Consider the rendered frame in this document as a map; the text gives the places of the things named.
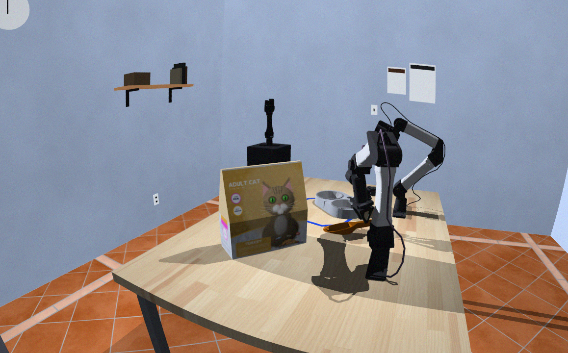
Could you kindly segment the tan cat food bag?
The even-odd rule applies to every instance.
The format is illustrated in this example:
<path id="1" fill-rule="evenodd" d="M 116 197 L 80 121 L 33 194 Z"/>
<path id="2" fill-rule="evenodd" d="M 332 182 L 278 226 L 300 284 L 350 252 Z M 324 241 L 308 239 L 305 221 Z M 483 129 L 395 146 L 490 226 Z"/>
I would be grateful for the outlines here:
<path id="1" fill-rule="evenodd" d="M 300 160 L 221 169 L 221 245 L 232 260 L 306 243 L 307 222 Z"/>

